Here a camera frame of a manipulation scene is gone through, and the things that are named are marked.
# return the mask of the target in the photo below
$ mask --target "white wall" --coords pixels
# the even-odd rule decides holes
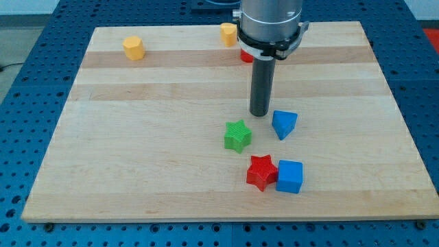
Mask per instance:
[[[0,0],[0,15],[51,14],[59,0]]]
[[[0,15],[51,14],[58,4],[58,1],[59,0],[0,0]],[[439,0],[405,0],[405,2],[418,20],[439,20]]]
[[[418,20],[439,20],[439,0],[405,0]]]

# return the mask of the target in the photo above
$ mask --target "green star block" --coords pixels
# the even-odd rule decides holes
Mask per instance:
[[[227,122],[226,128],[224,148],[233,149],[238,154],[241,154],[244,147],[252,142],[252,131],[246,127],[242,119],[236,123]]]

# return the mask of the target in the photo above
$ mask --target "toy block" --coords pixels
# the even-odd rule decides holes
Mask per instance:
[[[226,47],[231,47],[236,44],[237,40],[237,26],[233,23],[222,23],[221,40]]]
[[[253,62],[253,56],[241,49],[241,60],[242,62]]]
[[[296,161],[279,161],[277,191],[299,193],[303,184],[303,164]]]
[[[127,58],[131,60],[140,60],[145,55],[143,42],[138,36],[127,37],[123,41],[123,50]]]
[[[272,126],[280,140],[285,139],[296,126],[297,113],[289,113],[281,110],[273,112]]]
[[[227,122],[226,128],[224,148],[233,149],[241,154],[244,147],[252,142],[252,131],[246,127],[244,120],[239,120],[236,123]]]
[[[248,184],[256,185],[260,191],[264,191],[267,185],[277,181],[278,169],[273,165],[270,155],[252,156],[250,160],[246,179]]]

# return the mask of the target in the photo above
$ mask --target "yellow block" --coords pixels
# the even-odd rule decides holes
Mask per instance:
[[[123,41],[123,49],[126,57],[131,60],[140,60],[145,55],[142,39],[138,36],[127,37]]]
[[[225,46],[231,47],[236,44],[237,27],[233,23],[221,24],[221,40]]]

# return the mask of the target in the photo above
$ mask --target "black rod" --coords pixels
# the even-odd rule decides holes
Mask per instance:
[[[263,117],[268,113],[275,65],[276,59],[253,60],[250,112],[256,117]]]

